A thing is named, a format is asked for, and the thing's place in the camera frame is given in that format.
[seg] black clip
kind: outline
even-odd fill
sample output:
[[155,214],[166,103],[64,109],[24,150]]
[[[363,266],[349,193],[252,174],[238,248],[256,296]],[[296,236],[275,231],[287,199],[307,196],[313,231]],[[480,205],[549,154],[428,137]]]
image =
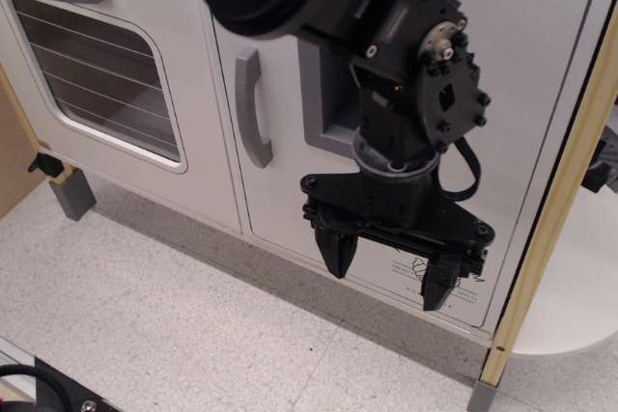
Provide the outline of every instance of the black clip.
[[63,173],[65,167],[59,159],[45,153],[37,153],[35,160],[28,166],[28,172],[34,173],[37,169],[51,178],[57,178]]

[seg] white cabinet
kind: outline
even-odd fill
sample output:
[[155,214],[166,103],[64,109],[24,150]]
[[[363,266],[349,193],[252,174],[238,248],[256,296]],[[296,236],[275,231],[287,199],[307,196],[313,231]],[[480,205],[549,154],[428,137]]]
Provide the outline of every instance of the white cabinet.
[[[481,87],[492,96],[489,123],[468,134],[483,166],[476,196],[463,207],[491,224],[496,241],[482,278],[462,279],[439,313],[421,314],[424,260],[360,240],[346,280],[399,307],[490,339],[513,282],[526,240],[559,155],[568,123],[611,0],[461,0],[469,18],[470,50],[481,67]],[[305,142],[297,42],[250,41],[215,25],[232,112],[236,57],[246,46],[259,52],[262,77],[255,87],[261,134],[272,160],[256,167],[239,147],[251,231],[282,253],[325,269],[313,231],[302,219],[307,174],[354,172],[344,156]],[[449,189],[468,186],[470,173],[449,151],[441,172]]]
[[0,60],[42,147],[240,232],[201,0],[0,0]]

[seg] speckled floor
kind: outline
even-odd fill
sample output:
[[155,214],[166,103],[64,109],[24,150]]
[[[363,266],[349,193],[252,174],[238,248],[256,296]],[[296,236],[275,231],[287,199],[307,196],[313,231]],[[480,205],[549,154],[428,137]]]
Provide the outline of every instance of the speckled floor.
[[[90,180],[0,220],[0,336],[129,412],[465,410],[481,346]],[[617,366],[511,361],[492,410],[616,411]]]

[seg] wooden post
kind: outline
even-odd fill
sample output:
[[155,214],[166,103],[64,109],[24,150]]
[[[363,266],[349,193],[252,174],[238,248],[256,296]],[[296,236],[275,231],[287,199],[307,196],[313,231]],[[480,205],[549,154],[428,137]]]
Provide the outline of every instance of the wooden post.
[[[30,125],[30,121],[28,121],[28,117],[26,116],[26,113],[23,111],[23,108],[21,107],[21,104],[19,103],[19,99],[17,98],[17,95],[15,94],[13,90],[13,86],[11,85],[11,82],[9,82],[9,78],[7,77],[6,72],[4,72],[4,69],[2,68],[2,66],[0,66],[0,86],[4,88],[7,98],[9,99],[11,106],[17,113],[17,118],[19,119],[19,122],[21,123],[23,129],[25,130],[26,135],[28,136],[28,140],[30,141],[30,144],[34,148],[35,152],[42,153],[43,151],[41,147],[41,142],[39,142],[39,138],[37,137],[35,130]],[[65,163],[64,161],[62,164],[65,167],[65,170],[60,174],[60,176],[49,179],[51,182],[55,183],[56,185],[62,185],[63,183],[65,183],[65,181],[70,177],[70,175],[75,170],[75,168],[73,168],[70,164]]]
[[496,387],[569,215],[577,190],[618,95],[618,9],[614,9],[480,381]]

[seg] metal base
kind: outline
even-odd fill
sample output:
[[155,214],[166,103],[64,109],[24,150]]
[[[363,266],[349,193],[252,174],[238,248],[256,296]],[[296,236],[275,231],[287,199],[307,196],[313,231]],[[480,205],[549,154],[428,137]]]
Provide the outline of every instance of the metal base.
[[498,390],[493,386],[483,383],[481,380],[477,380],[465,410],[467,410],[467,412],[489,412],[497,391]]
[[56,195],[58,203],[69,219],[78,221],[97,199],[80,169],[73,172],[62,185],[50,182],[49,186]]

